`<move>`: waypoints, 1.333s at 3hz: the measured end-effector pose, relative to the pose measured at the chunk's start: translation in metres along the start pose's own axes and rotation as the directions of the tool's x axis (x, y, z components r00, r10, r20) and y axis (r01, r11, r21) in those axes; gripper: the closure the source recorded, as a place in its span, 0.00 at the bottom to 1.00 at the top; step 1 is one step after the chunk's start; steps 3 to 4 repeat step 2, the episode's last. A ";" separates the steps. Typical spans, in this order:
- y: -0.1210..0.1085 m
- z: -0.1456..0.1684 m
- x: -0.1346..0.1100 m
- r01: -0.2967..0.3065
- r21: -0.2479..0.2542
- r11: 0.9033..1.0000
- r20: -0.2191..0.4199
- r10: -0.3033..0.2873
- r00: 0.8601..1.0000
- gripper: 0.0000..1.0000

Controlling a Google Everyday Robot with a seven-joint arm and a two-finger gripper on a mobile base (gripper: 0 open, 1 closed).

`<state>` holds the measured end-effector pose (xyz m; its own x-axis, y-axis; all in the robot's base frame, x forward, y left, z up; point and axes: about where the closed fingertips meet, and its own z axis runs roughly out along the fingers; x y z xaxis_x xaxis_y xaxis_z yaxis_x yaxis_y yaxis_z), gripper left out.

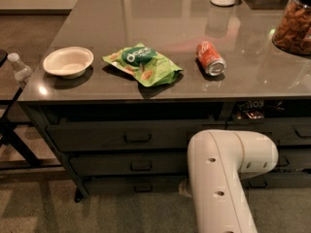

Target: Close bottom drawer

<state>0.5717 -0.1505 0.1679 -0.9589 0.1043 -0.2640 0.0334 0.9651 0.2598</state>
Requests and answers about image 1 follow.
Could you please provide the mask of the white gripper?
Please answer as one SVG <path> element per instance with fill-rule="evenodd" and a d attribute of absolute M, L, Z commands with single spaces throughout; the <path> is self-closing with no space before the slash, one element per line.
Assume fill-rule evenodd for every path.
<path fill-rule="evenodd" d="M 185 179 L 179 183 L 179 194 L 188 198 L 192 198 L 190 183 L 188 179 Z"/>

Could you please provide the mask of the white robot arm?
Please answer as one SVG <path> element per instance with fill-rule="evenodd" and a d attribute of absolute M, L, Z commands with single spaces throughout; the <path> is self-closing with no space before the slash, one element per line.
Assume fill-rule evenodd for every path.
<path fill-rule="evenodd" d="M 193 198 L 197 233 L 258 233 L 241 181 L 270 172 L 278 151 L 251 131 L 203 130 L 188 144 L 189 178 L 180 193 Z"/>

